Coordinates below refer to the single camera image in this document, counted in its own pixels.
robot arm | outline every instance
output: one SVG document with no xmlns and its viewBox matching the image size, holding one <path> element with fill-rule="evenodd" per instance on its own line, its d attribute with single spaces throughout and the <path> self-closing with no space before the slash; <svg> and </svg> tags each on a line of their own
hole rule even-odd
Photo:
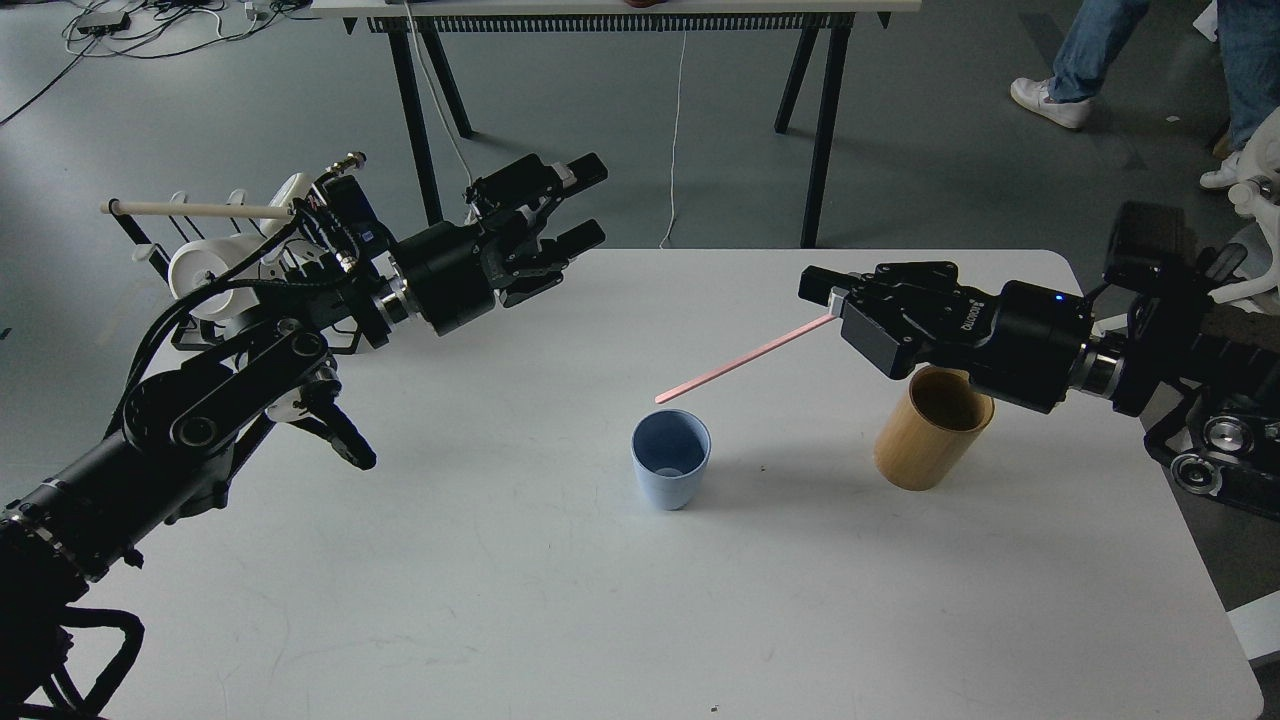
<svg viewBox="0 0 1280 720">
<path fill-rule="evenodd" d="M 160 523 L 225 507 L 232 479 L 275 424 L 374 466 L 372 448 L 335 405 L 342 386 L 324 328 L 355 319 L 376 347 L 392 324 L 421 315 L 444 334 L 493 309 L 495 295 L 509 307 L 554 287 L 573 258 L 604 240 L 594 220 L 539 238 L 561 201 L 607 177 L 595 155 L 549 167 L 529 155 L 468 188 L 475 222 L 438 223 L 403 242 L 347 174 L 362 161 L 353 154 L 315 182 L 294 182 L 302 190 L 282 199 L 289 211 L 264 224 L 273 231 L 265 241 L 202 240 L 154 263 L 178 301 L 140 346 L 102 442 L 0 515 L 0 720 L 50 716 L 22 705 L 37 688 L 68 716 L 102 710 L 138 653 L 142 624 L 69 603 L 116 561 L 141 566 L 136 546 Z M 118 219 L 148 243 L 131 218 Z M 294 242 L 301 258 L 285 260 Z M 372 264 L 381 254 L 389 277 Z M 201 322 L 202 351 L 143 379 L 188 315 Z M 67 628 L 83 626 L 118 628 L 125 642 L 82 697 L 64 664 Z"/>
<path fill-rule="evenodd" d="M 1146 437 L 1185 489 L 1280 520 L 1280 318 L 1216 305 L 1243 249 L 1193 256 L 1181 213 L 1130 202 L 1112 232 L 1106 283 L 1080 297 L 1009 282 L 991 296 L 952 263 L 868 274 L 806 269 L 800 297 L 842 319 L 841 336 L 887 377 L 919 363 L 966 370 L 979 392 L 1048 413 L 1070 388 L 1138 415 L 1156 388 L 1184 400 Z M 1129 332 L 1091 334 L 1108 284 L 1137 292 Z M 1169 443 L 1183 429 L 1189 441 Z"/>
</svg>

black table leg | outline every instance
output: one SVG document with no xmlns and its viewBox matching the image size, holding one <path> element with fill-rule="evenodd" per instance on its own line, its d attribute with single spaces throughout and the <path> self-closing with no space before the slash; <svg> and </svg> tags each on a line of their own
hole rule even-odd
<svg viewBox="0 0 1280 720">
<path fill-rule="evenodd" d="M 782 91 L 782 105 L 778 106 L 778 119 L 773 120 L 773 132 L 787 133 L 791 124 L 791 111 L 795 110 L 796 97 L 800 96 L 800 86 L 804 83 L 804 73 L 809 69 L 809 58 L 813 56 L 813 44 L 818 40 L 818 28 L 805 28 L 800 31 L 800 45 L 796 46 L 796 56 L 791 60 L 791 74 L 787 76 L 787 87 Z"/>
<path fill-rule="evenodd" d="M 449 59 L 444 56 L 444 45 L 440 44 L 440 33 L 435 32 L 435 27 L 428 27 L 426 32 L 422 33 L 422 41 L 426 44 L 426 54 L 431 58 L 431 68 L 435 69 L 435 77 L 440 81 L 440 90 L 444 91 L 444 102 L 449 106 L 449 113 L 453 115 L 453 126 L 458 128 L 458 135 L 462 137 L 471 137 L 475 132 L 471 129 L 471 120 L 467 119 L 467 110 L 462 106 L 462 96 L 458 95 L 458 83 L 453 81 L 453 69 L 449 68 Z"/>
<path fill-rule="evenodd" d="M 426 120 L 422 118 L 422 99 L 417 94 L 417 74 L 413 72 L 408 33 L 388 32 L 387 40 L 392 46 L 396 83 L 399 85 L 401 104 L 404 106 L 404 124 L 408 127 L 408 143 L 417 168 L 417 184 L 422 191 L 422 208 L 426 210 L 426 222 L 435 224 L 444 219 L 444 213 L 440 211 L 440 191 L 435 186 L 435 168 L 431 165 L 431 147 L 426 141 Z"/>
<path fill-rule="evenodd" d="M 804 206 L 804 228 L 800 247 L 818 246 L 818 219 L 822 217 L 822 196 L 827 190 L 827 165 L 831 164 L 831 141 L 836 135 L 836 108 L 840 105 L 840 85 L 845 78 L 845 55 L 849 53 L 849 27 L 831 29 L 827 49 L 827 74 L 822 81 L 822 105 L 818 108 L 818 135 L 813 143 L 813 167 L 809 170 L 809 197 Z"/>
</svg>

shoe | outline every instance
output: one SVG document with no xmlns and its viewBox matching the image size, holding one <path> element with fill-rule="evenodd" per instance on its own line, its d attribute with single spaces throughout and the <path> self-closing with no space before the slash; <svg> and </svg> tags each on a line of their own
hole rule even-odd
<svg viewBox="0 0 1280 720">
<path fill-rule="evenodd" d="M 1079 129 L 1093 110 L 1093 100 L 1055 102 L 1048 96 L 1048 82 L 1047 79 L 1036 82 L 1020 77 L 1009 86 L 1009 95 L 1015 102 L 1042 118 L 1053 120 L 1068 129 Z"/>
<path fill-rule="evenodd" d="M 1210 170 L 1201 176 L 1201 187 L 1204 190 L 1228 190 L 1235 181 L 1240 179 L 1240 151 L 1236 150 L 1222 160 L 1222 165 L 1216 170 Z"/>
</svg>

bamboo cup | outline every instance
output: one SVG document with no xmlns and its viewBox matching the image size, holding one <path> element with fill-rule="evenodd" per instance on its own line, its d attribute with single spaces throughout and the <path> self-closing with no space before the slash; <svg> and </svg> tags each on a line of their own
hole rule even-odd
<svg viewBox="0 0 1280 720">
<path fill-rule="evenodd" d="M 876 439 L 876 468 L 902 489 L 942 482 L 996 414 L 996 402 L 969 387 L 968 373 L 918 370 Z"/>
</svg>

gray floor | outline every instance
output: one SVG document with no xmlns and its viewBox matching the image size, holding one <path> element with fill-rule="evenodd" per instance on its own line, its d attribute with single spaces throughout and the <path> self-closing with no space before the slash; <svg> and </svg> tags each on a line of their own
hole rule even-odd
<svg viewBox="0 0 1280 720">
<path fill-rule="evenodd" d="M 1244 225 L 1196 187 L 1226 117 L 1216 46 L 1190 28 L 1202 3 L 1157 3 L 1112 68 L 1098 111 L 1071 133 L 1007 96 L 1044 77 L 1075 0 L 1002 0 L 980 9 L 925 0 L 882 29 L 860 18 L 850 45 L 819 245 L 1039 247 L 1064 255 L 1082 286 L 1102 270 L 1124 200 L 1185 209 L 1208 243 Z M 0 8 L 0 113 L 70 59 L 65 4 Z M 228 32 L 243 27 L 229 10 Z M 211 18 L 151 51 L 212 37 Z M 669 217 L 678 33 L 444 37 L 479 136 L 462 150 L 480 174 L 525 152 L 595 151 L 611 179 L 558 213 L 596 218 L 607 246 L 657 246 Z M 682 82 L 673 247 L 794 247 L 817 115 L 819 42 L 794 131 L 771 131 L 796 33 L 692 33 Z M 434 117 L 445 215 L 460 220 L 465 176 Z M 23 492 L 88 447 L 128 357 L 164 292 L 97 204 L 186 190 L 262 201 L 289 173 L 348 150 L 397 234 L 425 224 L 385 38 L 337 22 L 291 22 L 242 42 L 166 60 L 91 59 L 0 128 L 0 456 Z M 172 228 L 145 227 L 174 247 Z M 708 278 L 732 282 L 732 278 Z M 751 288 L 735 288 L 750 292 Z M 1105 313 L 1123 307 L 1114 297 Z M 1226 607 L 1280 588 L 1280 532 L 1184 497 Z M 1263 673 L 1268 717 L 1280 679 Z"/>
</svg>

